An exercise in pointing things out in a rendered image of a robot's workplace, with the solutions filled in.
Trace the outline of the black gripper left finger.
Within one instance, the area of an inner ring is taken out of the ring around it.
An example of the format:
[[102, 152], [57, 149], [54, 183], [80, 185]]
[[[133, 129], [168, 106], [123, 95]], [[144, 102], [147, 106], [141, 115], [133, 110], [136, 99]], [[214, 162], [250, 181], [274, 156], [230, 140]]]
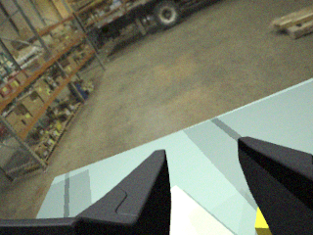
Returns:
[[0, 235], [169, 235], [171, 179], [154, 150], [107, 195], [69, 218], [0, 219]]

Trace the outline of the yellow rectangular block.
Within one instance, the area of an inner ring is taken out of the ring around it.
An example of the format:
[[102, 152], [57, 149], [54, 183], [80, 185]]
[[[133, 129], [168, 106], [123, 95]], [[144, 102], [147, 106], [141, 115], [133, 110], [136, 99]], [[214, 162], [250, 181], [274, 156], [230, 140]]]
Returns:
[[257, 235], [273, 235], [270, 232], [270, 228], [267, 227], [267, 223], [265, 222], [265, 218], [262, 216], [262, 212], [257, 208], [257, 218], [255, 219], [255, 231], [258, 232]]

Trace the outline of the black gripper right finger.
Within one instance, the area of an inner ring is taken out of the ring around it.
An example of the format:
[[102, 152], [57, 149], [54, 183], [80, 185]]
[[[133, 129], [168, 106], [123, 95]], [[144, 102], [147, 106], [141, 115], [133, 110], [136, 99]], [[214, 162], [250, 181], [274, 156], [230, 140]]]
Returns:
[[313, 154], [240, 137], [239, 164], [273, 235], [313, 235]]

